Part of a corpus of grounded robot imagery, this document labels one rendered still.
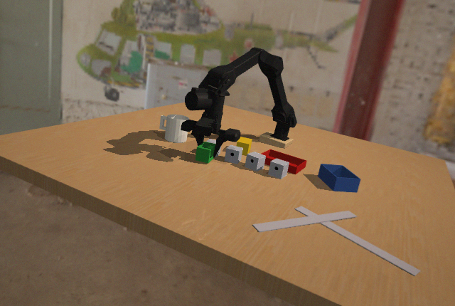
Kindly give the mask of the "grey flat bar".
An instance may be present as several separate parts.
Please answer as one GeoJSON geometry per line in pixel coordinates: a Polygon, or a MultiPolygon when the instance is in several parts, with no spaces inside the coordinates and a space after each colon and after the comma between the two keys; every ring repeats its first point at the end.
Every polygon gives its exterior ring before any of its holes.
{"type": "Polygon", "coordinates": [[[301,218],[291,218],[280,221],[271,221],[266,223],[252,224],[259,232],[272,231],[282,228],[291,228],[295,226],[309,225],[313,223],[322,223],[327,221],[335,221],[345,218],[357,217],[350,211],[340,211],[335,213],[325,213],[315,216],[306,216],[301,218]]]}
{"type": "MultiPolygon", "coordinates": [[[[301,212],[302,214],[306,216],[315,216],[318,215],[303,206],[300,206],[298,208],[295,208],[295,210],[301,212]]],[[[336,233],[344,236],[345,238],[351,240],[354,243],[357,243],[358,245],[364,247],[366,250],[370,251],[371,253],[376,254],[377,256],[381,257],[382,259],[388,261],[389,263],[392,263],[393,265],[397,266],[398,268],[401,268],[402,270],[408,272],[409,274],[415,276],[420,270],[416,269],[415,267],[407,264],[406,262],[396,258],[393,255],[390,255],[389,253],[379,249],[378,247],[374,246],[372,243],[362,239],[361,237],[358,237],[351,232],[345,230],[344,228],[341,228],[340,226],[337,226],[336,224],[327,221],[327,222],[322,222],[320,223],[327,228],[331,229],[332,231],[335,231],[336,233]]]]}

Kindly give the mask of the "red tray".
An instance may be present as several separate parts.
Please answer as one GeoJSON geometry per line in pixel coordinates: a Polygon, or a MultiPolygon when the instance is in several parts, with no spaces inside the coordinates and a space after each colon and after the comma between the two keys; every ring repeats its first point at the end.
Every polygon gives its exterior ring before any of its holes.
{"type": "Polygon", "coordinates": [[[292,174],[297,174],[303,168],[306,167],[306,160],[300,159],[297,157],[293,157],[291,155],[284,154],[284,153],[281,153],[278,151],[274,151],[272,149],[269,149],[266,152],[263,152],[261,154],[266,156],[264,164],[269,165],[269,166],[270,166],[270,162],[276,158],[289,162],[289,167],[288,167],[287,172],[292,173],[292,174]]]}

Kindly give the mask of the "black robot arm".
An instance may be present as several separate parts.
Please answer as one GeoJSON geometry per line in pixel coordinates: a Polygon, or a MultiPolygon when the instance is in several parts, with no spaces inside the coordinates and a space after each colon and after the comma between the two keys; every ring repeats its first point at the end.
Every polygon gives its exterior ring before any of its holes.
{"type": "MultiPolygon", "coordinates": [[[[282,57],[272,55],[261,48],[251,48],[249,52],[227,65],[219,65],[209,70],[199,88],[192,88],[185,96],[185,104],[189,110],[223,111],[225,96],[236,78],[259,64],[260,70],[267,76],[272,91],[275,106],[273,107],[273,121],[277,122],[274,134],[271,137],[286,141],[289,138],[289,128],[297,124],[293,107],[287,102],[281,73],[284,69],[282,57]],[[211,85],[211,86],[209,86],[211,85]],[[215,88],[213,88],[215,87],[215,88]],[[217,88],[217,89],[216,89],[217,88]]],[[[217,116],[212,118],[203,113],[196,123],[196,134],[206,137],[218,133],[220,123],[217,116]]]]}

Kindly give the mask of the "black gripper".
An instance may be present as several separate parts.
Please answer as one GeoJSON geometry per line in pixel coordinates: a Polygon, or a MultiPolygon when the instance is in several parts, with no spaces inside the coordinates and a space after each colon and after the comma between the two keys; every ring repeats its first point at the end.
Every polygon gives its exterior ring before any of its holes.
{"type": "MultiPolygon", "coordinates": [[[[221,119],[223,116],[223,111],[214,111],[214,110],[207,109],[203,113],[207,114],[206,116],[209,118],[212,118],[213,115],[217,116],[217,121],[220,123],[220,128],[221,128],[221,119]]],[[[195,121],[195,120],[186,120],[185,122],[182,123],[181,130],[186,131],[186,132],[190,132],[192,130],[191,135],[193,135],[195,137],[196,142],[199,146],[204,141],[204,135],[196,134],[196,123],[197,123],[197,121],[195,121]]],[[[218,153],[221,145],[223,144],[223,142],[226,142],[226,141],[236,142],[239,140],[241,133],[239,130],[229,128],[228,130],[219,129],[218,133],[212,133],[212,134],[219,135],[219,138],[216,139],[216,145],[215,145],[215,150],[214,150],[214,154],[213,154],[213,157],[215,157],[216,154],[218,153]]]]}

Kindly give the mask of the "blue open-top tray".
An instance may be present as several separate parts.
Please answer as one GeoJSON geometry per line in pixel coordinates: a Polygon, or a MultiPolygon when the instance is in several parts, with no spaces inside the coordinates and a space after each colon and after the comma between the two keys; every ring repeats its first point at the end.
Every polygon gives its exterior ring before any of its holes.
{"type": "Polygon", "coordinates": [[[357,193],[360,183],[360,178],[343,165],[321,164],[318,177],[333,191],[357,193]]]}

